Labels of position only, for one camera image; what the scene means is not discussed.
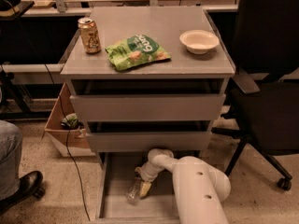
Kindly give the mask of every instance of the tin can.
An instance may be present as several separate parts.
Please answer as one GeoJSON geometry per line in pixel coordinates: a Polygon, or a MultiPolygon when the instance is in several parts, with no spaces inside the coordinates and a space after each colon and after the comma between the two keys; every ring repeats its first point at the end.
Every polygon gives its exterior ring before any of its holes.
{"type": "Polygon", "coordinates": [[[79,19],[78,28],[86,53],[99,52],[101,44],[94,20],[88,17],[79,19]]]}

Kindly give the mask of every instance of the bowl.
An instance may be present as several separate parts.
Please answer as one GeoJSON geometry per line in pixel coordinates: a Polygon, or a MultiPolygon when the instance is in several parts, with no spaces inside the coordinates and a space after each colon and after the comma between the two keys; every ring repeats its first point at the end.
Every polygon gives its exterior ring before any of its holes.
{"type": "Polygon", "coordinates": [[[179,37],[180,42],[193,54],[206,54],[219,45],[219,39],[204,30],[191,30],[179,37]]]}

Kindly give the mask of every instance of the brown box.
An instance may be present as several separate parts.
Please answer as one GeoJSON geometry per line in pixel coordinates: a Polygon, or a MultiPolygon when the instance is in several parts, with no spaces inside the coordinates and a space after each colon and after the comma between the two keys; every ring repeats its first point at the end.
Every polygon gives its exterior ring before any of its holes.
{"type": "Polygon", "coordinates": [[[71,93],[66,85],[63,85],[60,92],[60,97],[50,113],[50,117],[45,127],[45,132],[50,136],[51,141],[59,149],[64,157],[69,156],[68,149],[72,156],[91,156],[94,153],[91,152],[90,146],[85,137],[85,129],[77,130],[64,130],[61,126],[63,118],[71,113],[75,113],[74,108],[70,102],[71,93]]]}

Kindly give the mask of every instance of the person's leg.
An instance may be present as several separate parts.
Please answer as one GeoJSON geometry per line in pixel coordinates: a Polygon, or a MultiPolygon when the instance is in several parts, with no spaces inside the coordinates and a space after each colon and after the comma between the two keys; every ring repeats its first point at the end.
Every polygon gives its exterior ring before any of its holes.
{"type": "Polygon", "coordinates": [[[21,140],[17,126],[0,120],[0,200],[19,189],[21,140]]]}

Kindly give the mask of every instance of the office chair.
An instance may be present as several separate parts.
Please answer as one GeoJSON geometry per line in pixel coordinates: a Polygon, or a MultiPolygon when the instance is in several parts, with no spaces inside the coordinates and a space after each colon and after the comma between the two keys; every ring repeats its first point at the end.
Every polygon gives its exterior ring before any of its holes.
{"type": "Polygon", "coordinates": [[[274,156],[299,153],[299,82],[285,79],[299,67],[298,10],[299,0],[239,1],[230,54],[236,75],[226,91],[230,110],[222,115],[239,130],[212,129],[240,139],[227,175],[251,144],[284,176],[278,181],[284,190],[292,176],[274,156]],[[267,75],[253,80],[254,73],[267,75]]]}

